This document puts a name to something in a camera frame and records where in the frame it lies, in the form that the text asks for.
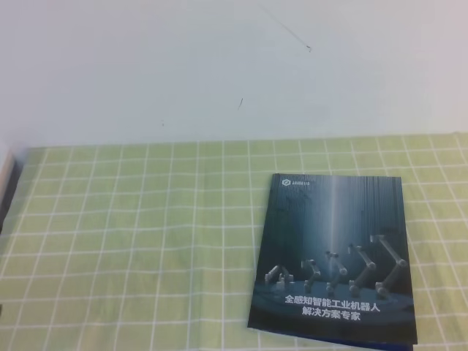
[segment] white grid line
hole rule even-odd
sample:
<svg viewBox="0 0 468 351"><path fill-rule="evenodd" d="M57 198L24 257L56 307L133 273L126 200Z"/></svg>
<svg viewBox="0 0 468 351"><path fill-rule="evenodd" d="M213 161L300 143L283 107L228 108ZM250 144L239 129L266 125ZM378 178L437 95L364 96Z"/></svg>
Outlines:
<svg viewBox="0 0 468 351"><path fill-rule="evenodd" d="M190 332L191 332L191 328L190 328L190 320L192 319L192 299L193 299L193 271L194 271L194 258L195 258L195 234L197 232L197 226L196 226L196 223L197 223L197 185L198 185L198 172L199 172L199 166L200 166L200 160L199 160L199 157L200 157L200 143L197 142L197 157L195 158L196 161L195 161L195 195L194 195L194 205L193 205L193 225L192 225L192 252L190 254L191 256L191 261L190 261L190 288L189 288L189 313L188 313L188 317L187 317L187 320L189 322L188 326L187 326L187 341L186 341L186 345L185 345L185 348L186 349L189 349L190 348Z"/></svg>
<svg viewBox="0 0 468 351"><path fill-rule="evenodd" d="M169 174L171 173L171 171L173 169L173 162L174 162L174 144L171 143L170 144ZM169 189L171 189L170 188L171 179L172 178L169 176L169 178L167 180L167 191L168 192L169 192ZM156 321L156 316L157 316L157 312L158 312L159 288L161 287L161 276L162 276L161 270L162 270L162 264L163 264L163 260L164 260L164 251L165 251L166 235L167 235L167 207L169 206L169 198L170 198L169 193L167 193L167 195L166 195L166 209L165 209L165 212L164 212L164 225L163 225L164 230L162 231L162 243L161 243L162 250L161 250L161 254L159 256L159 266L158 266L159 274L158 274L158 282L157 282L157 286L156 286L156 297L154 299L154 313L153 313L153 320L154 321ZM152 350L154 348L154 335L155 335L155 333L156 333L156 324L153 325L153 328L151 330L150 350Z"/></svg>
<svg viewBox="0 0 468 351"><path fill-rule="evenodd" d="M462 147L459 147L461 150L468 150L468 148L462 148ZM437 148L437 150L440 150L440 151L455 151L455 150L458 150L459 148ZM430 148L412 148L412 149L409 149L411 152L415 151L415 152L421 152L421 151L431 151ZM357 154L370 154L372 153L373 151L356 151ZM398 149L398 150L382 150L382 153L383 154L387 154L387 153L401 153L401 154L404 154L406 151L404 149ZM304 152L303 154L304 155L323 155L323 154L326 154L327 152L323 152L323 151L316 151L316 152L313 152L313 151L306 151ZM329 152L329 154L351 154L351 151L331 151ZM281 152L281 153L278 153L277 154L278 156L297 156L296 153L288 153L288 152ZM271 154L252 154L252 157L264 157L264 156L272 156ZM232 159L232 158L240 158L240 157L244 157L244 155L225 155L224 157L226 157L227 159ZM220 156L201 156L200 159L220 159L221 157ZM180 161L191 161L193 159L195 159L194 157L176 157L175 158L176 160L180 160ZM142 157L125 157L125 161L144 161L145 159L142 158ZM170 161L171 158L170 157L149 157L148 158L149 161ZM99 163L100 164L105 164L105 163L117 163L118 162L118 159L99 159ZM46 164L47 165L64 165L65 162L47 162ZM91 161L74 161L73 164L76 164L76 165L87 165L87 164L90 164ZM25 167L35 167L37 166L38 164L34 164L34 163L28 163Z"/></svg>
<svg viewBox="0 0 468 351"><path fill-rule="evenodd" d="M120 147L120 159L119 159L119 162L118 162L118 170L117 170L118 173L120 173L120 171L121 171L121 164L122 164L121 160L122 160L123 155L124 155L124 147L121 146ZM114 191L116 190L116 187L117 187L117 182L114 183ZM105 229L104 229L104 233L102 235L101 252L99 253L99 256L97 258L96 272L97 272L97 268L99 267L99 264L101 263L102 253L104 252L105 240L106 240L106 237L107 237L107 229L109 228L109 221L110 221L110 215L111 215L110 208L112 207L114 197L115 197L115 194L112 194L111 199L110 199L109 212L107 213ZM94 274L93 281L91 283L91 288L90 288L90 293L91 294L93 294L93 292L94 292L94 286L96 284L96 279L97 279L97 274ZM78 350L80 350L80 348L81 348L81 342L83 340L85 326L88 323L88 318L89 318L90 313L91 313L91 301L89 301L88 306L86 307L86 315L85 315L84 323L81 326L80 336L78 338L78 345L77 345Z"/></svg>
<svg viewBox="0 0 468 351"><path fill-rule="evenodd" d="M333 154L348 154L350 156L353 156L354 158L356 158L356 155L359 155L359 154L375 154L375 151L369 151L369 152L359 152L359 151L351 151L351 152L348 152L348 153L333 153L333 152L330 152L327 154L328 155L333 155ZM274 157L274 155L263 155L263 157L265 156L269 156L269 157ZM297 154L289 154L289 155L277 155L277 156L297 156ZM239 159L245 159L245 156L237 156ZM447 167L447 168L459 168L459 167L463 167L465 166L465 164L461 163L461 164L451 164L451 165L444 165L444 167ZM434 165L415 165L414 168L415 169L426 169L426 168L437 168L438 165L437 164L434 164ZM362 170L385 170L384 167L367 167L367 166L364 166L364 167L361 167ZM408 170L408 169L411 169L410 166L387 166L387 169L389 170ZM347 171L347 170L353 170L352 168L334 168L333 170L335 171ZM311 171L311 172L325 172L326 170L323 170L323 169L320 169L320 168L317 168L317 169L314 169L314 168L308 168L308 171ZM273 169L270 169L270 168L266 168L264 170L252 170L252 173L271 173L273 172ZM209 174L210 176L214 176L214 175L218 175L218 176L222 176L222 173L219 172L219 171L204 171L203 172L204 174ZM229 171L229 174L246 174L246 171L245 170L230 170ZM194 176L195 173L194 172L174 172L174 173L171 173L171 176ZM146 174L146 177L148 178L167 178L169 176L169 173L147 173ZM135 180L139 180L141 179L143 176L142 175L96 175L93 177L93 180L119 180L119 179L135 179ZM83 175L81 177L66 177L66 181L83 181L83 180L86 180L89 178L89 175ZM38 180L39 181L59 181L61 179L61 177L39 177ZM21 184L28 184L28 183L31 183L33 182L34 179L29 179L29 180L22 180L21 181Z"/></svg>
<svg viewBox="0 0 468 351"><path fill-rule="evenodd" d="M221 142L221 173L222 173L222 178L221 178L221 188L224 189L224 141ZM221 212L221 223L224 224L226 223L225 221L225 195L224 191L221 192L221 207L222 207L222 212ZM226 245L225 242L225 235L226 230L223 227L221 229L221 235L222 235L222 255L221 255L221 264L222 264L222 273L221 273L221 291L222 291L222 296L221 296L221 350L224 350L224 283L225 283L225 276L224 276L224 247Z"/></svg>
<svg viewBox="0 0 468 351"><path fill-rule="evenodd" d="M467 199L450 199L450 200L444 200L444 199L433 199L433 200L405 200L405 203L468 203L468 198ZM219 206L195 206L197 209L200 210L219 210ZM228 205L225 206L227 210L235 210L235 209L242 209L248 207L247 205ZM250 206L252 208L256 209L264 209L266 208L265 205L253 205ZM169 209L193 209L193 205L173 205L169 206ZM156 210L162 211L164 210L165 207L163 206L156 206L156 207L148 207L148 208L141 208L141 209L133 209L133 210L128 210L128 209L112 209L113 214L138 214L138 213L145 213L145 212L153 212ZM70 215L75 215L75 214L106 214L109 210L107 209L102 209L102 210L90 210L90 211L76 211L76 212L29 212L27 214L12 214L10 216L10 219L15 219L15 218L21 218L21 217L49 217L49 216L70 216Z"/></svg>
<svg viewBox="0 0 468 351"><path fill-rule="evenodd" d="M146 166L148 165L148 155L149 155L149 144L146 146L146 156L145 156L145 161L143 165L143 180L141 182L141 187L140 187L140 198L138 199L138 210L137 210L137 215L135 216L135 227L133 229L133 234L132 234L132 243L130 247L130 256L129 256L129 262L127 264L127 272L125 273L125 279L124 279L124 293L123 295L126 295L127 293L127 285L129 281L129 272L130 268L132 267L132 258L133 258L133 248L135 246L135 239L137 237L137 228L138 228L138 222L140 218L140 208L141 208L141 203L143 200L143 189L145 187L145 180L146 180ZM120 331L120 328L122 326L122 317L124 315L124 304L125 304L125 299L122 298L122 302L118 311L118 323L117 323L117 328L116 328L116 337L114 338L114 345L113 349L116 351L117 348L117 340L118 340L118 332Z"/></svg>

